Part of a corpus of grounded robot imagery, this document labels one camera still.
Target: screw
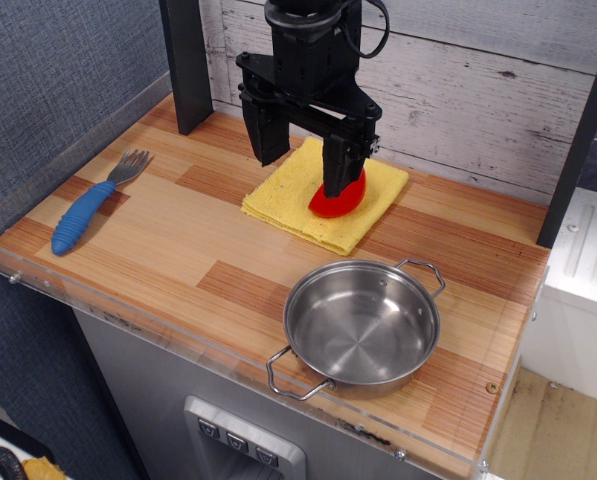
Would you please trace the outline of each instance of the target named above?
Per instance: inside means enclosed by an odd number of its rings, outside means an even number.
[[[489,393],[498,393],[500,391],[500,386],[497,383],[489,382],[485,387]]]

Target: pot handle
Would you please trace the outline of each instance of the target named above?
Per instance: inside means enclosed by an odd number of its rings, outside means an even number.
[[[325,380],[323,380],[321,383],[316,385],[314,388],[312,388],[309,392],[307,392],[304,395],[298,395],[298,394],[290,392],[288,390],[281,390],[278,387],[276,387],[276,384],[274,383],[274,371],[271,368],[271,364],[274,363],[276,360],[278,360],[280,357],[282,357],[289,350],[291,350],[291,345],[287,345],[285,348],[283,348],[281,351],[279,351],[277,354],[275,354],[273,357],[271,357],[269,360],[267,360],[267,373],[269,374],[269,388],[271,388],[274,392],[276,392],[279,395],[291,397],[295,400],[299,400],[302,402],[304,400],[309,400],[316,393],[318,393],[320,390],[322,390],[323,388],[325,388],[328,385],[331,386],[332,388],[334,388],[336,386],[336,384],[334,383],[333,380],[331,380],[330,378],[326,378]]]
[[[447,286],[445,284],[445,280],[442,278],[442,275],[440,274],[440,270],[438,270],[438,267],[436,267],[433,263],[422,262],[420,260],[414,260],[412,258],[406,258],[402,262],[400,262],[398,265],[396,265],[396,268],[400,268],[407,263],[413,263],[414,265],[420,265],[422,267],[429,267],[434,271],[434,273],[436,274],[436,278],[438,279],[438,282],[440,282],[440,288],[431,294],[432,298],[436,298],[438,295],[440,295],[440,293]]]

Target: control panel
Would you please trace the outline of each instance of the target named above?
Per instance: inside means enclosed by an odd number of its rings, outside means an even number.
[[[217,463],[216,468],[236,465],[242,462],[233,456],[240,454],[275,470],[284,480],[306,480],[305,454],[293,443],[195,396],[185,400],[185,418],[194,447],[204,452],[204,463]],[[212,450],[208,440],[229,450]],[[219,476],[212,465],[205,466],[214,478]]]

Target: red object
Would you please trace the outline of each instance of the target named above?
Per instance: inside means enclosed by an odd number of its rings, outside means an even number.
[[[367,177],[365,170],[360,172],[360,177],[351,182],[340,192],[336,198],[325,197],[325,186],[321,185],[316,194],[309,202],[309,210],[319,217],[336,218],[348,214],[362,201],[367,189]]]

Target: metal fork tines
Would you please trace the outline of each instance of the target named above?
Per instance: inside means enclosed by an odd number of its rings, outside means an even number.
[[[137,177],[145,169],[149,160],[149,152],[138,152],[138,150],[134,150],[133,153],[130,152],[131,148],[125,150],[120,162],[111,171],[107,180],[111,180],[118,185]]]

